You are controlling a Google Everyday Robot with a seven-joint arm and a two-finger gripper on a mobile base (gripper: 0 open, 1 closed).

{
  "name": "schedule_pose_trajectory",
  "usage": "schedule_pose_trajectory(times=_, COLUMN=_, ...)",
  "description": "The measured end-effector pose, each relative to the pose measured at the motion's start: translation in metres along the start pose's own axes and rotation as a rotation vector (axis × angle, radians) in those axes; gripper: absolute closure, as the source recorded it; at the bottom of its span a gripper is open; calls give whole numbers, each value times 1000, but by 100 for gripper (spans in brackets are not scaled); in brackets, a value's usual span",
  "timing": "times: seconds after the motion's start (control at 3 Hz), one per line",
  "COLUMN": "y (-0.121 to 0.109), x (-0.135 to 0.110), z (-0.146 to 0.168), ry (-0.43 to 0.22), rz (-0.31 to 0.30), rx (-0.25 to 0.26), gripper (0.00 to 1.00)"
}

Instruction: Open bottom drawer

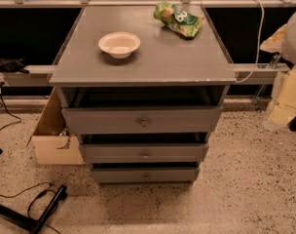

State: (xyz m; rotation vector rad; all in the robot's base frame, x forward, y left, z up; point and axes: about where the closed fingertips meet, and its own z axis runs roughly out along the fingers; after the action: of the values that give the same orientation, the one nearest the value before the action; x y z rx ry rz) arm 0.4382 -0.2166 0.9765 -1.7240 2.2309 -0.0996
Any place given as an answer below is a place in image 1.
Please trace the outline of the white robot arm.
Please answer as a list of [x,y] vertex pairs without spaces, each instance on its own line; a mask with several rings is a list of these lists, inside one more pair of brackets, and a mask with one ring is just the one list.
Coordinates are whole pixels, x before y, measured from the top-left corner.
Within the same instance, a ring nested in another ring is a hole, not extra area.
[[296,117],[296,12],[261,44],[260,49],[279,53],[283,59],[294,64],[287,73],[279,73],[274,82],[272,100],[263,122],[267,130],[274,131],[286,127]]

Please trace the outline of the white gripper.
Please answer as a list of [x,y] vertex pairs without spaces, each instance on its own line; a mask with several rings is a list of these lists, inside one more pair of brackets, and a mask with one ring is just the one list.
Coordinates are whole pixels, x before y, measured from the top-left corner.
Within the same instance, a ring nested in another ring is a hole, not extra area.
[[279,72],[274,81],[272,100],[263,119],[263,127],[277,131],[288,127],[296,118],[296,65],[287,73]]

